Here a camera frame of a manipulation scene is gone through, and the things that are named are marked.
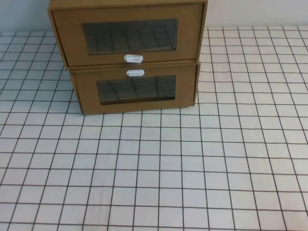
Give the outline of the lower brown cardboard shoebox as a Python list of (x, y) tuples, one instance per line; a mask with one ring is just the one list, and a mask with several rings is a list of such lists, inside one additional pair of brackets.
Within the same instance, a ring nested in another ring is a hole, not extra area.
[[(142, 77), (128, 77), (143, 69)], [(189, 107), (195, 104), (196, 63), (72, 70), (82, 113), (102, 114)]]

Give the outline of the white grid tablecloth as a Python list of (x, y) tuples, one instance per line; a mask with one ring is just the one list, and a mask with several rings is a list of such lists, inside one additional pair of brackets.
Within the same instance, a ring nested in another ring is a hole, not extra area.
[(308, 28), (208, 28), (200, 62), (193, 107), (83, 115), (54, 34), (1, 32), (1, 230), (307, 230)]

